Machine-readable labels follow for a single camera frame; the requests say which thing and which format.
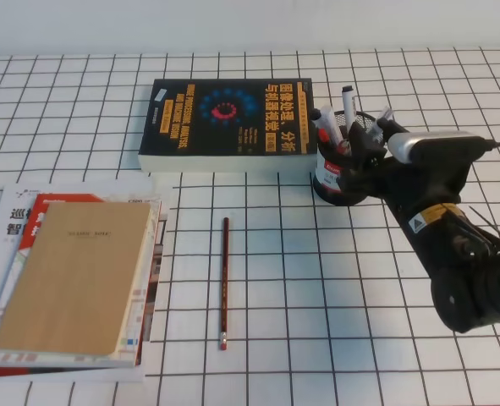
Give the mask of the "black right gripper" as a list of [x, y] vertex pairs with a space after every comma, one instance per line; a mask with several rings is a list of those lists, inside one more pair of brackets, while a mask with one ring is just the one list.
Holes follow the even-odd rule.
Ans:
[[[379, 118], [382, 138], [409, 133], [394, 119]], [[347, 170], [338, 178], [342, 193], [339, 206], [354, 206], [367, 197], [383, 200], [394, 217], [408, 220], [430, 206], [460, 202], [459, 194], [470, 171], [466, 156], [442, 153], [421, 164], [403, 164], [386, 157], [386, 149], [376, 143], [359, 123], [348, 132], [351, 157]]]

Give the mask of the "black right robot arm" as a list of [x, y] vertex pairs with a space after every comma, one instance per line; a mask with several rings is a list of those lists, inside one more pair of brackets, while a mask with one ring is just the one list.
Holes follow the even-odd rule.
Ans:
[[351, 125], [349, 172], [339, 187], [384, 201], [431, 280], [447, 328], [500, 323], [500, 238], [459, 209], [472, 163], [499, 143], [465, 131], [409, 132], [392, 119], [376, 125], [380, 141]]

